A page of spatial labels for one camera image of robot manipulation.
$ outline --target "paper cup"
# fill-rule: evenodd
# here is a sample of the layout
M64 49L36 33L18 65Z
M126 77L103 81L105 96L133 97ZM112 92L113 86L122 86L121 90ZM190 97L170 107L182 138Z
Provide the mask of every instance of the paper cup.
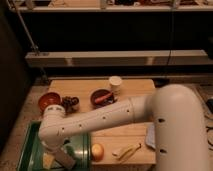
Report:
M110 89L114 94L120 93L122 82L122 78L119 76L111 76L109 78Z

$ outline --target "brown bowl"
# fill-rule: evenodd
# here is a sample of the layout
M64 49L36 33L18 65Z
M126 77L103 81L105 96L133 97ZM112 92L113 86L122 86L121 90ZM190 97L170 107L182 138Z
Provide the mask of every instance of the brown bowl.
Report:
M116 100L114 99L114 95L112 94L110 97L108 97L106 100L104 100L102 103L96 103L95 100L99 97L105 96L107 94L109 94L110 91L106 90L106 89L99 89L96 90L92 93L92 95L90 96L90 102L92 103L94 108L100 108L106 105L110 105L112 103L114 103Z
M40 99L38 100L38 106L42 113L44 112L47 106L52 104L57 105L61 104L61 97L58 93L55 92L46 93L43 96L41 96Z

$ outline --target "onion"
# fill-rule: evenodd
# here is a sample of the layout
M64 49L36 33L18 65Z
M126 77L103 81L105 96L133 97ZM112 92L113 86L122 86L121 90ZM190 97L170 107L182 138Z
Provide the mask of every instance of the onion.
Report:
M104 157L104 147L99 144L93 144L92 145L92 159L96 162L102 160Z

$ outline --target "red bowl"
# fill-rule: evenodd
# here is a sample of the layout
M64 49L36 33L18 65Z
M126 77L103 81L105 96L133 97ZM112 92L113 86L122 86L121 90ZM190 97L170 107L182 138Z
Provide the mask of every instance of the red bowl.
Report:
M61 104L61 97L58 93L54 93L54 92L46 93L43 96L41 96L40 99L38 100L38 106L42 113L44 112L47 106L52 104L57 104L57 105Z

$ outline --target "wooden cutting board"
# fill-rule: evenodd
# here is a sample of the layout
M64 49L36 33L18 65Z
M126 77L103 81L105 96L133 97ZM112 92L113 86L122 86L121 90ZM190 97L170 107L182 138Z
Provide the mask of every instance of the wooden cutting board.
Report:
M77 96L80 99L80 110L76 114L93 110L90 103L91 94L97 89L109 89L108 80L54 80L51 82L49 92L57 92L61 97ZM121 92L116 96L118 101L128 97L153 93L155 86L150 79L124 79ZM104 146L105 155L100 162L92 162L93 165L118 164L112 155L112 151L127 145L142 144L131 158L123 164L153 164L155 152L145 145L146 130L150 123L138 123L105 129L91 133L91 141Z

